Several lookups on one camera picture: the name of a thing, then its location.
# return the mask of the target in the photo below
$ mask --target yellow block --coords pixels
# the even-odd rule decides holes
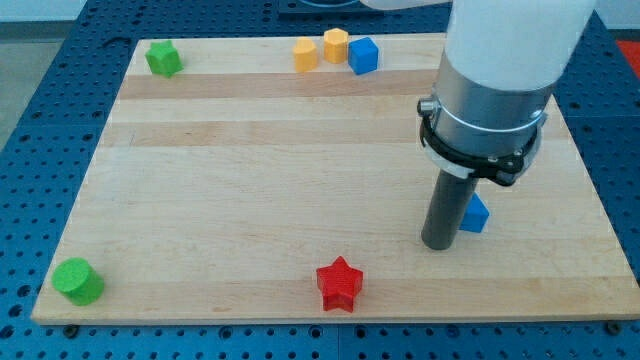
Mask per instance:
[[[328,62],[339,64],[347,60],[349,33],[342,29],[324,32],[324,58]]]
[[[293,61],[296,72],[310,71],[318,66],[318,49],[313,40],[308,37],[298,38],[293,47]]]

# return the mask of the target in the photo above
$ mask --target red star block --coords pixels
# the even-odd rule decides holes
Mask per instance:
[[[340,308],[353,312],[354,299],[362,290],[362,271],[350,267],[339,256],[331,266],[318,268],[316,274],[324,311]]]

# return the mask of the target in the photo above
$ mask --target blue perforated table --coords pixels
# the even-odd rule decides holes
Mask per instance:
[[[82,327],[74,334],[29,320],[139,38],[308,35],[335,26],[443,32],[450,11],[278,17],[277,8],[264,0],[88,1],[0,154],[0,359],[640,357],[640,322]],[[639,85],[594,16],[555,92],[632,267],[640,257]]]

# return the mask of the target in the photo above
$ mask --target blue block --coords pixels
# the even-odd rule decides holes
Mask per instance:
[[[349,43],[349,66],[356,75],[378,68],[378,47],[373,40],[366,37]]]
[[[460,230],[480,233],[487,223],[487,219],[489,219],[489,209],[478,194],[474,193],[467,206],[467,211],[464,213],[464,218],[462,218]]]

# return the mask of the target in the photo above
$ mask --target wood grain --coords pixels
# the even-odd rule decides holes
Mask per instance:
[[[381,67],[361,77],[346,64],[293,73],[294,41],[175,40],[186,68],[171,79],[148,73],[149,41],[138,44],[51,264],[85,257],[107,290],[73,307],[49,273],[36,321],[640,315],[640,289],[554,101],[518,184],[480,182],[485,231],[434,252],[419,231],[438,169],[417,142],[415,103],[436,78],[443,36],[377,36]],[[322,311],[315,284],[338,255],[365,272],[352,314]]]

